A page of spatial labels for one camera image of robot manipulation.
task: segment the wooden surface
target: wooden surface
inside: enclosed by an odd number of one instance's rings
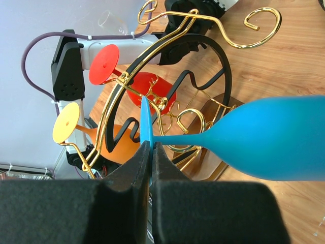
[[[228,56],[233,72],[232,96],[247,103],[270,96],[324,94],[325,12],[317,0],[239,0],[221,19],[228,36],[242,44],[257,41],[267,35],[274,24],[274,17],[269,13],[256,15],[251,19],[252,23],[261,26],[259,32],[243,25],[243,19],[249,12],[264,6],[278,9],[283,17],[278,34],[264,46],[238,50],[224,41],[216,27],[207,34],[223,47]],[[158,31],[164,27],[157,22],[152,25],[152,29]],[[211,50],[200,50],[199,53],[189,54],[173,66],[145,68],[170,83],[184,69],[194,71],[200,84],[220,69],[220,63]],[[209,88],[208,93],[214,97],[223,92],[222,88],[221,80]],[[91,116],[95,121],[99,119],[110,90],[111,85],[106,85],[94,107]],[[194,90],[187,81],[179,91],[177,100],[184,104],[182,109]],[[205,102],[205,98],[201,97],[196,100],[196,105],[201,108]],[[139,118],[139,112],[139,108],[125,96],[115,122],[120,124],[129,116]],[[192,120],[193,117],[188,116],[183,122],[189,124]],[[181,130],[173,128],[171,133],[181,134]],[[265,183],[278,200],[292,242],[325,243],[325,221],[324,225],[321,224],[325,216],[325,182],[259,180],[232,168],[228,168],[221,179]]]

